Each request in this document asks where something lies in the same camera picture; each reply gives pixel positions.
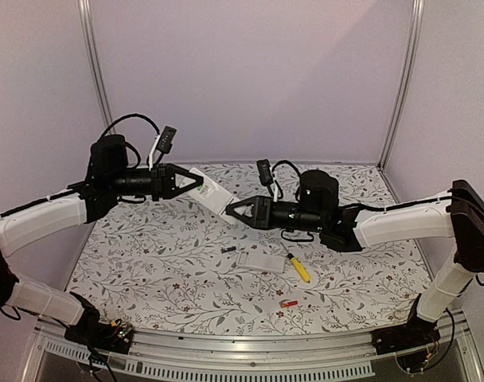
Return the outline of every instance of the leaf pattern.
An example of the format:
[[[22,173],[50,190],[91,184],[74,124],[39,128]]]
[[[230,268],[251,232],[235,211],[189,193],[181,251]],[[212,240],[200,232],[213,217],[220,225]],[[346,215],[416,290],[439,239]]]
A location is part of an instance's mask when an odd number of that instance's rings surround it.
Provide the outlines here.
[[[256,166],[197,167],[241,199],[267,194]],[[372,166],[299,168],[319,168],[337,178],[342,204],[393,203]],[[283,167],[278,176],[285,198],[293,200],[295,174]],[[104,318],[122,317],[142,328],[293,335],[401,321],[430,282],[412,241],[358,253],[331,251],[318,238],[287,243],[311,283],[304,283],[288,261],[281,275],[236,266],[242,251],[286,255],[280,240],[278,230],[230,226],[187,196],[121,204],[93,229],[68,289],[95,304]],[[235,251],[221,254],[232,246]],[[297,306],[281,308],[294,300]]]

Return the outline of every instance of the white cable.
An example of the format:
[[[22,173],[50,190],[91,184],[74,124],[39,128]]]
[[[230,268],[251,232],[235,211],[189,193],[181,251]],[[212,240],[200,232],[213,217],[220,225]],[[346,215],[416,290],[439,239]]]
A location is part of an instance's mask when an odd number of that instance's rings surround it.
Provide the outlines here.
[[[148,154],[148,169],[149,170],[152,170],[152,167],[154,167],[154,154],[155,154],[155,151],[157,150],[157,144],[158,144],[160,138],[161,138],[160,134],[155,136],[154,144],[152,145],[152,148],[150,149],[150,153]]]
[[[277,201],[277,194],[278,194],[277,182],[274,180],[274,203]]]

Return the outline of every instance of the yellow screwdriver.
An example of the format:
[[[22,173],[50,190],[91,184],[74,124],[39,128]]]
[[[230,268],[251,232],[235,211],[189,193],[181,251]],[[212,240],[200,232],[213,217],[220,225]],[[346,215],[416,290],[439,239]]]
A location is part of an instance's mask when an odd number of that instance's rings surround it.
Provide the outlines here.
[[[281,245],[283,246],[284,250],[287,252],[288,259],[290,259],[291,263],[293,264],[300,278],[304,280],[306,283],[310,282],[311,278],[309,277],[309,274],[306,272],[302,264],[299,263],[299,261],[295,258],[295,256],[293,256],[290,253],[290,251],[288,251],[288,248],[284,246],[283,242],[281,242]]]

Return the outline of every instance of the white card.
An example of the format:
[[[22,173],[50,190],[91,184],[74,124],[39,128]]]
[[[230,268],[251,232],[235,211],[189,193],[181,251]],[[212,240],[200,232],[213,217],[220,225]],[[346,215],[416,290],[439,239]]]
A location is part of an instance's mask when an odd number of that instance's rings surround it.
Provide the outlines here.
[[[214,180],[207,177],[196,167],[193,167],[190,172],[202,176],[203,184],[198,186],[196,189],[191,189],[187,194],[195,201],[200,202],[213,213],[219,215],[228,223],[235,224],[238,220],[233,216],[226,215],[226,206],[230,205],[231,203],[236,203],[237,201],[240,201],[240,199],[238,197],[234,197],[228,190],[218,185]],[[184,187],[192,182],[192,179],[185,177],[182,180],[180,187]]]
[[[272,273],[284,272],[284,256],[265,255],[263,253],[247,253],[242,251],[236,265],[253,271]]]

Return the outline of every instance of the white wall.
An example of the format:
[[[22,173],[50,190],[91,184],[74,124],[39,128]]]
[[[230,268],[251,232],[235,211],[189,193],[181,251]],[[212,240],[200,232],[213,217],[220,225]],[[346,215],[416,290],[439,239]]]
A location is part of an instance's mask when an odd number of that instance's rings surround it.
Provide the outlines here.
[[[0,211],[84,177],[100,118],[77,3],[0,1]],[[10,266],[64,287],[86,227],[23,248]],[[0,314],[0,381],[17,380],[35,320]]]
[[[412,84],[388,175],[401,200],[467,179],[484,200],[484,1],[426,2]],[[438,270],[450,241],[424,243]],[[484,364],[484,289],[463,308]]]
[[[376,163],[412,3],[96,0],[92,15],[114,118],[176,127],[170,160]],[[143,153],[139,125],[123,133]]]

